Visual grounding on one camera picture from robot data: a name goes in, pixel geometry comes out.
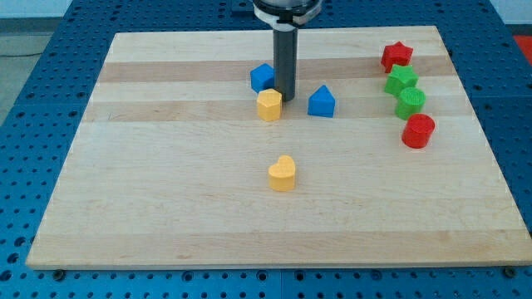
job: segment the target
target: plastic block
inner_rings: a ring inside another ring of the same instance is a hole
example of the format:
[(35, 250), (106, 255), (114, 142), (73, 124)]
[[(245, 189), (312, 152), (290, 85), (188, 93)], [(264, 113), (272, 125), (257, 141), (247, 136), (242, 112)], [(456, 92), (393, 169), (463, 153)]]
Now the plastic block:
[(281, 103), (283, 96), (275, 89), (260, 91), (257, 97), (257, 115), (266, 121), (281, 118)]
[(416, 87), (419, 76), (414, 72), (412, 66), (393, 65), (392, 72), (388, 75), (388, 80), (384, 91), (399, 96), (399, 93), (407, 87)]
[(308, 115), (333, 117), (336, 100), (326, 86), (320, 87), (308, 98)]
[(429, 115), (421, 113), (410, 116), (402, 132), (402, 142), (413, 149), (426, 147), (436, 123)]
[(296, 186), (296, 164), (289, 155), (279, 157), (268, 169), (269, 187), (276, 191), (290, 191)]
[(415, 87), (407, 87), (399, 93), (399, 99), (396, 106), (396, 115), (402, 120), (415, 114), (420, 113), (425, 104), (425, 93)]
[(274, 72), (273, 68), (268, 64), (255, 68), (250, 72), (251, 75), (251, 88), (259, 93), (260, 91), (267, 90), (268, 88), (274, 88)]
[(384, 71), (389, 73), (392, 71), (392, 66), (397, 64), (399, 66), (408, 66), (414, 49), (403, 45), (401, 42), (396, 42), (394, 45), (384, 47), (382, 53), (381, 64), (384, 66)]

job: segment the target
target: green star block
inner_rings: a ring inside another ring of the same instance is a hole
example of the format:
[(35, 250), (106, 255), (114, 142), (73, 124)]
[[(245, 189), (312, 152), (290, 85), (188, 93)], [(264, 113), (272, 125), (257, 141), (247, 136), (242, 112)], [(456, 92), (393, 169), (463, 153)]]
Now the green star block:
[(396, 115), (402, 120), (415, 114), (420, 113), (425, 104), (425, 93), (415, 87), (407, 87), (399, 93), (399, 99), (396, 106)]
[(393, 65), (384, 91), (398, 97), (403, 89), (416, 87), (417, 79), (419, 76), (414, 72), (412, 66)]

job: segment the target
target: blue block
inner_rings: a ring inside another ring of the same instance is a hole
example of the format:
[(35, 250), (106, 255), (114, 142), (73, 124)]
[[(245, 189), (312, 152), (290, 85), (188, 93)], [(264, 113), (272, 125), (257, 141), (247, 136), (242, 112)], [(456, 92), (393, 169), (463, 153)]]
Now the blue block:
[(268, 63), (264, 63), (262, 66), (257, 67), (249, 74), (251, 75), (251, 88), (253, 88), (255, 92), (259, 93), (260, 91), (275, 87), (273, 68)]
[(320, 87), (308, 99), (307, 114), (314, 116), (333, 117), (334, 105), (336, 101), (334, 96), (326, 86)]

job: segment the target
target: yellow block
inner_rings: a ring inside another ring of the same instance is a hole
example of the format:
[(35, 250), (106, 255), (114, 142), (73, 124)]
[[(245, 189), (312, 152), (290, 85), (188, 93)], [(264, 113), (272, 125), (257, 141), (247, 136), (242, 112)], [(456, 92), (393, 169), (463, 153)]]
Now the yellow block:
[(260, 91), (257, 97), (257, 115), (266, 121), (280, 119), (282, 99), (283, 96), (275, 89)]
[(282, 155), (268, 169), (269, 187), (276, 191), (290, 191), (296, 187), (296, 164), (289, 155)]

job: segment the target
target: wood grain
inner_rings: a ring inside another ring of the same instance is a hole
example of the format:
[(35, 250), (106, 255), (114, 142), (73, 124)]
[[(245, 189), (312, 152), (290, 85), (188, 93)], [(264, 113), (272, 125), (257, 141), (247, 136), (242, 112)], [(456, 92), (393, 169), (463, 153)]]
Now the wood grain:
[[(383, 92), (412, 62), (423, 150)], [(37, 269), (456, 267), (532, 263), (532, 240), (434, 27), (302, 30), (297, 96), (256, 116), (271, 32), (116, 35), (27, 259)], [(327, 84), (335, 118), (306, 114)], [(268, 187), (281, 154), (297, 187)]]

